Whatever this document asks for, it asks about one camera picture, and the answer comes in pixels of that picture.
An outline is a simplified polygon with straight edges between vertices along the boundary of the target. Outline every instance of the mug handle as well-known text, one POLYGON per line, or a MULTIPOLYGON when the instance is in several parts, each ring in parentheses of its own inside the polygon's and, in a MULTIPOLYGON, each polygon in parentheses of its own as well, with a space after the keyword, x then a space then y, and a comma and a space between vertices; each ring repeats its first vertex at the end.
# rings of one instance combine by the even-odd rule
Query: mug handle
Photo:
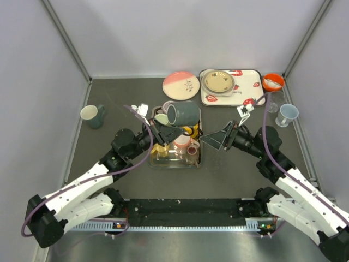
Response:
POLYGON ((281 121, 281 124, 284 125, 287 121, 287 118, 284 118, 282 121, 281 121))
POLYGON ((194 147, 199 148, 200 147, 200 143, 198 141, 196 141, 195 139, 191 139, 191 143, 193 144, 194 147))
POLYGON ((97 110, 99 111, 100 109, 102 109, 101 117, 104 117, 104 115, 105 115, 105 106, 103 106, 103 105, 97 106, 97 110))

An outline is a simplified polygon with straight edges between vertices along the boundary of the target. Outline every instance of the orange bowl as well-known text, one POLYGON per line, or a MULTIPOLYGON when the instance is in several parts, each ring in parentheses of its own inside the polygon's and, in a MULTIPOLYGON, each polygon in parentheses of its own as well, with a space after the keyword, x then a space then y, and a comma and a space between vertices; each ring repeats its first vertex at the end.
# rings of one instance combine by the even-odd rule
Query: orange bowl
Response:
POLYGON ((285 85, 285 80, 281 75, 278 74, 267 74, 263 77, 263 87, 265 90, 267 91, 277 91, 277 90, 281 90, 284 85, 285 85), (266 81, 266 79, 272 80, 273 82, 277 83, 280 85, 280 87, 275 87, 275 86, 269 86, 268 82, 266 81))

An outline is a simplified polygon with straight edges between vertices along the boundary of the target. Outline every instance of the light blue mug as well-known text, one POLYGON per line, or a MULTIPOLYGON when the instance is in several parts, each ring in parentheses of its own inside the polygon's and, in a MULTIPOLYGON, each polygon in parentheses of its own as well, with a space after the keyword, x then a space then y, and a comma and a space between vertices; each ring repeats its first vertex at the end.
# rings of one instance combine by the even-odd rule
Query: light blue mug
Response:
POLYGON ((103 126, 105 107, 103 105, 87 105, 80 111, 80 117, 93 129, 103 126))
POLYGON ((280 107, 275 123, 279 127, 287 127, 289 123, 298 117, 298 115, 299 111, 294 105, 284 104, 280 107))

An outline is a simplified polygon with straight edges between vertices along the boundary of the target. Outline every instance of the white wall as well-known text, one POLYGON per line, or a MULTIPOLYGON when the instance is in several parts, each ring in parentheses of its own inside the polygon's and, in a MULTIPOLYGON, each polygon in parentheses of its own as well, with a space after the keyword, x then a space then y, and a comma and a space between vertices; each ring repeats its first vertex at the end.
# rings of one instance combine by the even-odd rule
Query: white wall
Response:
POLYGON ((51 0, 91 76, 284 72, 323 0, 51 0))
POLYGON ((27 201, 62 183, 87 83, 40 1, 0 1, 0 25, 0 260, 22 262, 27 201))
POLYGON ((326 194, 349 211, 349 2, 333 1, 288 85, 326 194))

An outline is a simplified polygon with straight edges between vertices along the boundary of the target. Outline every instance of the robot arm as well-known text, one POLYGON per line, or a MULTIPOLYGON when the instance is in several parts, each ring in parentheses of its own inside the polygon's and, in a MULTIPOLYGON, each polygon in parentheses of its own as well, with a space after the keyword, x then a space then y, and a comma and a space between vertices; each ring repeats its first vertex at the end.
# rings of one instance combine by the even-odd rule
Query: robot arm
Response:
POLYGON ((87 198, 123 177, 127 172, 118 175, 108 173, 130 168, 131 160, 149 149, 150 135, 154 144, 166 145, 185 132, 183 128, 164 126, 155 119, 145 122, 149 124, 151 134, 145 125, 137 135, 129 129, 119 130, 111 142, 112 149, 85 174, 43 198, 39 195, 30 198, 26 218, 30 214, 32 217, 26 226, 41 248, 54 244, 77 224, 97 216, 118 215, 120 210, 116 209, 123 199, 116 190, 107 189, 93 199, 87 198))
POLYGON ((262 128, 253 137, 248 129, 233 121, 221 131, 204 135, 200 140, 217 150, 228 151, 236 147, 259 158, 256 166, 260 173, 293 197, 297 204, 286 201, 282 194, 268 187, 257 191, 256 208, 283 218, 307 234, 330 261, 348 261, 349 213, 329 201, 279 151, 282 141, 273 127, 266 127, 266 137, 272 157, 290 176, 280 171, 266 154, 262 128))

